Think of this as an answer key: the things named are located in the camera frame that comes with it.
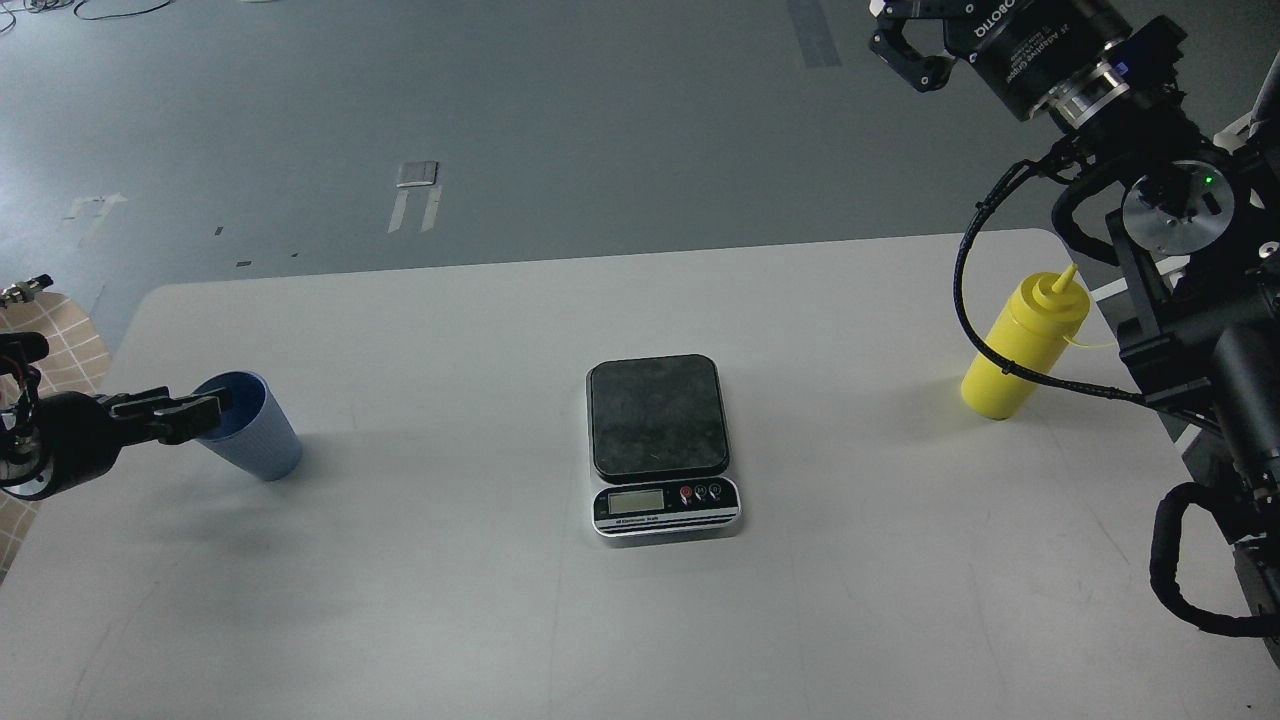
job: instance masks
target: yellow bottle nozzle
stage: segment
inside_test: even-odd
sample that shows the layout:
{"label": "yellow bottle nozzle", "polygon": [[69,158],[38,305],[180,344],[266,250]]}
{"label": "yellow bottle nozzle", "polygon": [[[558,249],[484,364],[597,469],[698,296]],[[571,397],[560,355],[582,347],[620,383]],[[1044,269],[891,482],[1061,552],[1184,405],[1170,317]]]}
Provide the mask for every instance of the yellow bottle nozzle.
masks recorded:
{"label": "yellow bottle nozzle", "polygon": [[1032,290],[1036,302],[1046,310],[1062,310],[1071,305],[1074,299],[1071,299],[1066,291],[1071,286],[1071,281],[1075,279],[1075,273],[1079,269],[1079,265],[1073,263],[1071,266],[1064,270],[1062,274],[1053,279],[1053,282],[1046,283],[1044,281],[1041,281],[1039,283],[1036,283],[1034,290]]}
{"label": "yellow bottle nozzle", "polygon": [[1056,281],[1053,281],[1053,287],[1051,288],[1053,291],[1053,295],[1061,295],[1066,292],[1066,286],[1070,284],[1073,279],[1075,279],[1075,272],[1079,269],[1080,266],[1073,263],[1070,268],[1062,270],[1062,274],[1059,275]]}

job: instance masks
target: cable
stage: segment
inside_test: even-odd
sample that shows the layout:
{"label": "cable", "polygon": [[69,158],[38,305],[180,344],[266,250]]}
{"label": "cable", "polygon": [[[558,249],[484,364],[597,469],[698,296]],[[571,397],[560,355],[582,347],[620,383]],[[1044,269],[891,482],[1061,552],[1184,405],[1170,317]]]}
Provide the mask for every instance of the cable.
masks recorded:
{"label": "cable", "polygon": [[[969,342],[978,348],[978,352],[1000,368],[1002,373],[1033,382],[1036,384],[1066,389],[1092,397],[1102,397],[1105,400],[1123,400],[1125,402],[1132,402],[1134,405],[1155,410],[1155,407],[1152,407],[1140,393],[1126,392],[1116,387],[1064,380],[1061,378],[1037,373],[1030,368],[1024,368],[987,345],[982,336],[978,334],[978,331],[974,329],[973,323],[969,320],[969,313],[965,310],[964,305],[964,270],[969,261],[969,252],[973,250],[973,242],[978,237],[978,232],[984,224],[987,224],[987,220],[996,214],[996,209],[1000,208],[1000,205],[1007,200],[1009,196],[1012,195],[1014,191],[1016,191],[1024,182],[1037,174],[1043,176],[1050,172],[1056,170],[1048,165],[1047,160],[1041,160],[1039,163],[1032,160],[1019,160],[1005,172],[1005,174],[996,182],[995,187],[991,188],[991,192],[987,193],[987,197],[978,204],[978,211],[974,213],[973,219],[969,222],[969,227],[965,229],[964,237],[960,240],[960,249],[956,251],[955,275],[952,277],[951,284],[951,295],[956,309],[956,318],[960,320],[960,329],[964,331]],[[1169,414],[1203,430],[1219,436],[1221,434],[1221,429],[1217,427],[1217,423],[1198,413],[1189,410],[1171,410]]]}
{"label": "cable", "polygon": [[147,8],[146,10],[138,10],[136,13],[120,13],[118,15],[96,15],[96,17],[92,17],[92,18],[86,18],[84,15],[79,14],[79,9],[83,8],[87,3],[88,3],[88,0],[79,0],[79,3],[76,3],[76,6],[72,8],[72,13],[77,18],[79,18],[82,20],[108,20],[108,19],[111,19],[111,18],[133,18],[133,17],[137,17],[137,15],[145,15],[147,13],[154,13],[154,12],[159,10],[160,8],[168,8],[169,5],[174,4],[174,0],[164,0],[164,3],[156,5],[155,8]]}
{"label": "cable", "polygon": [[18,382],[18,388],[22,389],[22,387],[23,387],[22,386],[22,382],[23,382],[22,365],[19,365],[18,361],[14,360],[13,357],[0,357],[0,360],[4,360],[5,363],[9,364],[10,368],[13,368],[13,377]]}
{"label": "cable", "polygon": [[1107,265],[1119,265],[1115,247],[1103,242],[1083,229],[1075,223],[1075,210],[1089,197],[1110,187],[1120,173],[1126,170],[1134,160],[1133,152],[1125,152],[1110,160],[1101,161],[1080,170],[1075,181],[1062,191],[1062,195],[1053,201],[1053,210],[1050,220],[1053,223],[1053,232],[1062,238],[1068,247],[1093,258]]}
{"label": "cable", "polygon": [[1183,483],[1160,501],[1156,527],[1151,536],[1151,589],[1160,603],[1176,618],[1206,633],[1230,638],[1274,638],[1280,635],[1280,615],[1258,614],[1233,618],[1196,607],[1178,585],[1178,553],[1183,538],[1183,515],[1192,505],[1208,510],[1215,520],[1233,514],[1231,497],[1196,483]]}
{"label": "cable", "polygon": [[28,13],[36,14],[47,10],[56,10],[59,8],[65,8],[67,5],[70,5],[74,1],[76,0],[22,0],[22,5],[23,9],[26,9]]}
{"label": "cable", "polygon": [[1270,120],[1276,114],[1277,105],[1280,105],[1280,53],[1276,53],[1276,59],[1271,63],[1271,72],[1262,81],[1262,90],[1258,91],[1258,99],[1253,104],[1253,122]]}

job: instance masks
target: yellow squeeze bottle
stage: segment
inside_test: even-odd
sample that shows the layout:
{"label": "yellow squeeze bottle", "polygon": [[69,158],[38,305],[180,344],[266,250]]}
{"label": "yellow squeeze bottle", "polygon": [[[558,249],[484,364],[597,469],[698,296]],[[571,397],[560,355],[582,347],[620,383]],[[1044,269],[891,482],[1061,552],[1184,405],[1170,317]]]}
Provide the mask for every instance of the yellow squeeze bottle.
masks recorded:
{"label": "yellow squeeze bottle", "polygon": [[[1076,266],[1061,275],[1037,273],[1018,286],[987,333],[987,345],[1023,368],[1047,373],[1089,314],[1089,293],[1073,282]],[[960,383],[960,396],[979,415],[1011,418],[1036,383],[1005,374],[980,352]]]}

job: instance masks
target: white table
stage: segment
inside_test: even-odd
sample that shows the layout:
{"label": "white table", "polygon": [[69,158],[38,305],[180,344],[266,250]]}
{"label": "white table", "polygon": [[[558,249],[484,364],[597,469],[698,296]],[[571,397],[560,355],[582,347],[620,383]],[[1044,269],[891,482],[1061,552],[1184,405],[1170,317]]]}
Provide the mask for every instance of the white table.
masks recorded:
{"label": "white table", "polygon": [[[255,369],[306,456],[264,484],[193,443],[129,448],[46,503],[0,587],[0,711],[1277,716],[1260,642],[1201,634],[1147,587],[1156,502],[1187,479],[1153,415],[961,405],[955,242],[163,288],[108,389]],[[989,233],[973,265],[986,324],[1065,256]],[[585,374],[684,352],[719,366],[745,523],[609,547]],[[1126,383],[1114,350],[1059,370]],[[1244,612],[1207,516],[1184,546],[1188,594]]]}

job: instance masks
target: gray floor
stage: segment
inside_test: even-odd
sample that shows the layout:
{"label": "gray floor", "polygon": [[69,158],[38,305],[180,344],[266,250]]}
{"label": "gray floor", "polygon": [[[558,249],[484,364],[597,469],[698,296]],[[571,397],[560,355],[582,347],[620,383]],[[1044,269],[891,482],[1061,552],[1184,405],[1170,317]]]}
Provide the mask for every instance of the gray floor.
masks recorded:
{"label": "gray floor", "polygon": [[[966,68],[909,90],[865,50],[865,3],[824,3],[841,64],[806,68],[795,3],[19,13],[0,36],[0,281],[50,273],[115,346],[168,283],[954,232],[1056,137]],[[1249,108],[1274,1],[1116,5],[1189,29],[1179,68],[1202,127]],[[442,163],[428,232],[424,190],[388,232],[406,160]],[[1053,195],[1030,188],[992,227],[1044,227]]]}

